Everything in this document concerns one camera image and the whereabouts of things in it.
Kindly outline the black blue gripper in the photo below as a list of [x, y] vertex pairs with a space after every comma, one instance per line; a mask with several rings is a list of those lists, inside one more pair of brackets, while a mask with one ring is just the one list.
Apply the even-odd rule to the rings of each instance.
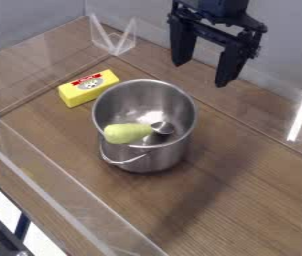
[[169, 13], [172, 59], [176, 66], [193, 59], [197, 38], [225, 47], [216, 85], [234, 81], [249, 59], [259, 56], [268, 26], [248, 14], [250, 0], [173, 0]]

